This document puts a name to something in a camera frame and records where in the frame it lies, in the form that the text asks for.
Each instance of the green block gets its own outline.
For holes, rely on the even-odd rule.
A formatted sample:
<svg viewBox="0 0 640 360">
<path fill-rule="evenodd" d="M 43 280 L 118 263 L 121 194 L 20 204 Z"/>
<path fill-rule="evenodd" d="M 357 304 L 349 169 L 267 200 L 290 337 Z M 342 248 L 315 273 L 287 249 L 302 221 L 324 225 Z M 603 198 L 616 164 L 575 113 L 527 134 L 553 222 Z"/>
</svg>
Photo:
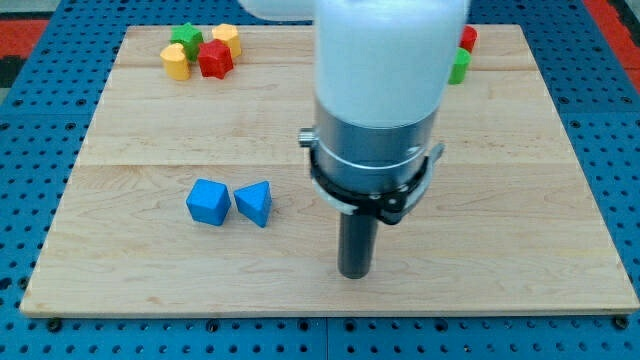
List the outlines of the green block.
<svg viewBox="0 0 640 360">
<path fill-rule="evenodd" d="M 172 44 L 180 43 L 184 46 L 184 53 L 189 61 L 195 62 L 198 60 L 198 53 L 200 47 L 198 44 L 203 43 L 202 31 L 195 28 L 191 23 L 186 23 L 181 26 L 174 26 L 171 28 L 171 40 Z"/>
<path fill-rule="evenodd" d="M 471 54 L 463 48 L 458 48 L 456 60 L 453 63 L 451 75 L 449 76 L 450 85 L 461 84 L 464 81 L 464 76 L 467 74 L 467 67 L 469 67 L 470 62 Z"/>
</svg>

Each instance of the blue block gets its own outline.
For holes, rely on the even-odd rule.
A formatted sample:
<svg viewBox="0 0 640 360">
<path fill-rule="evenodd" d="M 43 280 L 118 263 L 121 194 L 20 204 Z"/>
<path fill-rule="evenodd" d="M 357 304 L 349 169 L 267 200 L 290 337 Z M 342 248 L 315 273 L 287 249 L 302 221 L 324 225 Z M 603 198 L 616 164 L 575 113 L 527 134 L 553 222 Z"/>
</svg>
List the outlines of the blue block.
<svg viewBox="0 0 640 360">
<path fill-rule="evenodd" d="M 187 198 L 187 207 L 195 221 L 220 226 L 231 207 L 225 184 L 198 179 Z"/>
<path fill-rule="evenodd" d="M 271 211 L 269 182 L 263 181 L 233 192 L 238 211 L 260 227 L 267 226 Z"/>
</svg>

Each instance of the wooden board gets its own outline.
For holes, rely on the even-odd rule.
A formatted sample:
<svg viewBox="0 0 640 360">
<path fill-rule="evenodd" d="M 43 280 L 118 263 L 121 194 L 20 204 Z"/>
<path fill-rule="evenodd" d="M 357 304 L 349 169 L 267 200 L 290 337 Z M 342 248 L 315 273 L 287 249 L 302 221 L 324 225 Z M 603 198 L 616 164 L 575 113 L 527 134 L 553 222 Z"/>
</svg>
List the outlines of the wooden board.
<svg viewBox="0 0 640 360">
<path fill-rule="evenodd" d="M 638 300 L 517 26 L 478 26 L 472 71 L 433 133 L 425 199 L 382 226 L 371 273 L 336 269 L 337 212 L 314 193 L 309 27 L 243 27 L 224 81 L 168 79 L 168 27 L 128 31 L 21 304 L 34 317 L 629 313 Z M 260 229 L 194 223 L 194 181 L 269 180 Z"/>
</svg>

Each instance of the wooden table surface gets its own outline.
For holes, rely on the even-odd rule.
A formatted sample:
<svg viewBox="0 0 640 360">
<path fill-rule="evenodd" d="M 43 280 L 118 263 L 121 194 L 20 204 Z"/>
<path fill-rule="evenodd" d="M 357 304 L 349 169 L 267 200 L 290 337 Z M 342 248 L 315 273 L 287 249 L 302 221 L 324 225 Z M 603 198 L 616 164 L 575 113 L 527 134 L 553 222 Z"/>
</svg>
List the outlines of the wooden table surface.
<svg viewBox="0 0 640 360">
<path fill-rule="evenodd" d="M 210 27 L 203 27 L 205 40 Z M 338 213 L 315 194 L 313 29 L 240 27 L 224 81 L 164 75 L 169 27 L 132 27 L 21 304 L 33 317 L 492 316 L 640 305 L 518 26 L 477 26 L 432 141 L 423 201 L 381 226 L 361 280 L 336 268 Z M 258 228 L 194 223 L 197 178 L 269 180 Z"/>
</svg>

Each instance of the blue pegboard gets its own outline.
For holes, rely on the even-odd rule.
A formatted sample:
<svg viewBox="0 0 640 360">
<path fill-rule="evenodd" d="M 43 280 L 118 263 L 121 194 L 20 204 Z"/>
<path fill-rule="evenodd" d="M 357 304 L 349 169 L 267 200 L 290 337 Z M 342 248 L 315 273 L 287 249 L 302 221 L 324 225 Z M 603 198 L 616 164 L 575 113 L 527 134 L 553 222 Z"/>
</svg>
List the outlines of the blue pegboard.
<svg viewBox="0 0 640 360">
<path fill-rule="evenodd" d="M 63 0 L 0 108 L 0 359 L 639 358 L 640 318 L 31 320 L 18 311 L 128 25 L 273 24 L 234 0 Z M 583 4 L 474 0 L 520 24 L 640 289 L 640 99 Z"/>
</svg>

